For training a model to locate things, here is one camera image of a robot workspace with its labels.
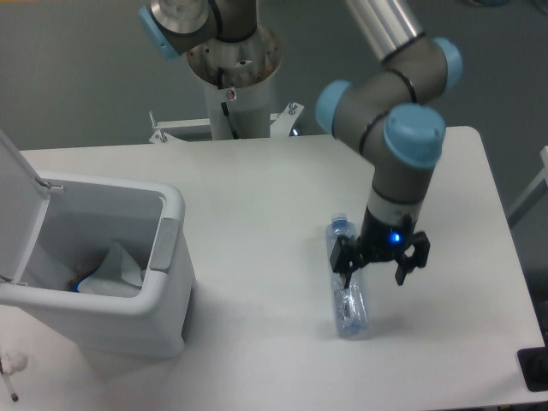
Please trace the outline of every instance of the bolt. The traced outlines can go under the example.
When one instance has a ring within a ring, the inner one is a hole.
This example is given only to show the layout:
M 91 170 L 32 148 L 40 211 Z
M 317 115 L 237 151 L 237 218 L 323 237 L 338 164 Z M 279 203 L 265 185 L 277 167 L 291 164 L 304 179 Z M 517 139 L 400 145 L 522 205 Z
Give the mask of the bolt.
M 155 130 L 156 128 L 158 128 L 158 124 L 156 123 L 156 120 L 154 119 L 154 113 L 152 113 L 152 111 L 149 111 L 148 116 L 151 118 L 152 129 Z
M 159 129 L 158 132 L 160 133 L 160 141 L 166 143 L 168 141 L 168 138 L 165 136 L 164 131 L 162 129 Z
M 236 100 L 236 90 L 234 88 L 230 88 L 226 91 L 226 98 L 230 101 Z

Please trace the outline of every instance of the gray floor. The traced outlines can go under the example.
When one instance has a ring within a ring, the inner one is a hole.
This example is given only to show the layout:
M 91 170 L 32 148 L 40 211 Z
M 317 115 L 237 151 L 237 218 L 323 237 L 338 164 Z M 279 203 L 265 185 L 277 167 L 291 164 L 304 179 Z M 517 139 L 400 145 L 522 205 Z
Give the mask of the gray floor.
M 137 19 L 143 3 L 0 3 L 0 127 L 21 150 L 144 143 L 149 110 L 158 120 L 206 116 L 184 59 L 166 62 L 148 43 Z M 548 15 L 531 1 L 485 9 L 410 3 L 431 35 L 462 51 L 462 83 L 433 106 L 449 125 L 480 131 L 508 209 L 539 172 L 539 151 L 548 145 Z M 313 106 L 322 88 L 336 78 L 364 81 L 378 63 L 342 0 L 261 0 L 259 9 L 284 44 L 272 109 L 304 104 L 302 131 L 317 133 Z M 546 216 L 544 199 L 513 232 L 537 295 L 548 295 Z

